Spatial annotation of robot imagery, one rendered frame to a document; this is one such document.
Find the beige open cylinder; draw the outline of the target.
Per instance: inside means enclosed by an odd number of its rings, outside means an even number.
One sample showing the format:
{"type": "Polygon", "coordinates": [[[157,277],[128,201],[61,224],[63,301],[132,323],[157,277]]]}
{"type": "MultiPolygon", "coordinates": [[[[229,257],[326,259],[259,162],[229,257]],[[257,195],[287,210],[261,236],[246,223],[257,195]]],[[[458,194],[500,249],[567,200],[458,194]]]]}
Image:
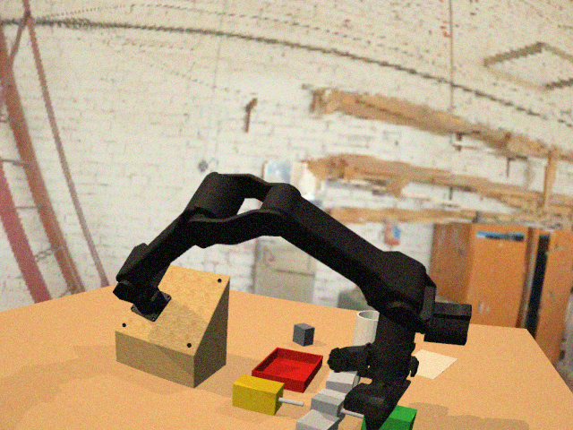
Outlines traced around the beige open cylinder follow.
{"type": "Polygon", "coordinates": [[[379,313],[377,311],[368,310],[356,314],[352,347],[365,345],[368,342],[373,344],[378,320],[379,313]]]}

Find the green block with grey pin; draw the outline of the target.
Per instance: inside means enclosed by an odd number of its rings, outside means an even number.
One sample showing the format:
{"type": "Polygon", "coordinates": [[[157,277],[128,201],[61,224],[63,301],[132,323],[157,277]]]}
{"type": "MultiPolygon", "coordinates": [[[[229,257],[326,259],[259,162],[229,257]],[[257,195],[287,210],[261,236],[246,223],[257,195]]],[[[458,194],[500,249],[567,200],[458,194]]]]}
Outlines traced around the green block with grey pin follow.
{"type": "MultiPolygon", "coordinates": [[[[379,430],[413,430],[416,412],[418,409],[397,405],[379,430]]],[[[363,419],[361,430],[366,430],[365,416],[356,412],[344,410],[343,414],[363,419]]]]}

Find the red tray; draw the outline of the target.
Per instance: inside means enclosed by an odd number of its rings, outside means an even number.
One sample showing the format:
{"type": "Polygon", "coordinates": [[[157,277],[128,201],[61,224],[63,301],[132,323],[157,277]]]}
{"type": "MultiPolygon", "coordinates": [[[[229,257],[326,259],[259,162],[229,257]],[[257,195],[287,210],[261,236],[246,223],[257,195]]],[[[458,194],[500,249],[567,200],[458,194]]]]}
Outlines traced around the red tray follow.
{"type": "Polygon", "coordinates": [[[252,370],[252,376],[284,384],[284,390],[304,393],[322,367],[323,355],[276,348],[252,370]]]}

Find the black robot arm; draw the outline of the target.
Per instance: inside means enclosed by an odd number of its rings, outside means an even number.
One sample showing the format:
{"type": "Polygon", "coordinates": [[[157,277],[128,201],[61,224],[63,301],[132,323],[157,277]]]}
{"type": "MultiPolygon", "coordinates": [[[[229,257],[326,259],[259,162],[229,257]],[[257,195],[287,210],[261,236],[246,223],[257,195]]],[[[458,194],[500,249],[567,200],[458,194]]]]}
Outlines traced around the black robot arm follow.
{"type": "MultiPolygon", "coordinates": [[[[295,186],[250,173],[207,174],[179,217],[149,245],[133,248],[113,294],[155,322],[172,299],[158,289],[172,261],[194,245],[239,245],[262,236],[282,237],[354,282],[379,313],[379,340],[407,344],[420,332],[423,342],[465,346],[471,304],[435,302],[437,286],[421,262],[399,251],[383,252],[304,199],[295,186]],[[261,208],[237,214],[244,198],[261,201],[261,208]]],[[[357,371],[364,378],[370,346],[334,348],[327,365],[334,373],[357,371]]]]}

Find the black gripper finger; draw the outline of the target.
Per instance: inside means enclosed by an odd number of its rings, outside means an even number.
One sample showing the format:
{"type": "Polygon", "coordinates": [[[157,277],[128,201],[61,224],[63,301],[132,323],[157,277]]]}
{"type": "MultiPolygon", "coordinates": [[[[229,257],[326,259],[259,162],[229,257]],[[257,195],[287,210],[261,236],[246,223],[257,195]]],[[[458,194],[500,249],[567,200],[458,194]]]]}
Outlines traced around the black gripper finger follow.
{"type": "MultiPolygon", "coordinates": [[[[395,402],[395,406],[393,408],[393,410],[395,409],[395,407],[397,406],[398,403],[395,402]]],[[[393,411],[392,410],[392,411],[393,411]]],[[[392,413],[391,411],[391,413],[392,413]]],[[[390,414],[391,414],[390,413],[390,414]]],[[[370,417],[370,416],[365,416],[365,423],[366,423],[366,430],[379,430],[381,428],[381,425],[383,425],[383,423],[386,421],[386,419],[378,419],[375,417],[370,417]]]]}
{"type": "Polygon", "coordinates": [[[396,393],[396,396],[397,396],[396,403],[399,402],[399,400],[401,399],[401,397],[405,393],[405,391],[408,388],[408,386],[410,385],[410,383],[411,383],[411,380],[405,379],[405,381],[403,382],[403,384],[401,386],[397,385],[395,387],[395,389],[393,391],[396,393]]]}

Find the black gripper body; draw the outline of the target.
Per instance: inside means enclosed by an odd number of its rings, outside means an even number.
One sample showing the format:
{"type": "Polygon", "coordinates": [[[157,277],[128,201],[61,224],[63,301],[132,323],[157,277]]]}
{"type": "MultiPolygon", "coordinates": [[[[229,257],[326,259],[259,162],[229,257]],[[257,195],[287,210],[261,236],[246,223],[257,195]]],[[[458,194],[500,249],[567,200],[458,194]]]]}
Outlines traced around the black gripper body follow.
{"type": "MultiPolygon", "coordinates": [[[[415,341],[415,340],[414,340],[415,341]]],[[[370,346],[371,363],[364,378],[371,383],[359,383],[346,396],[344,410],[357,414],[386,419],[397,399],[393,391],[402,385],[410,374],[417,373],[419,361],[411,356],[415,350],[414,341],[407,344],[393,344],[376,338],[370,346]]]]}

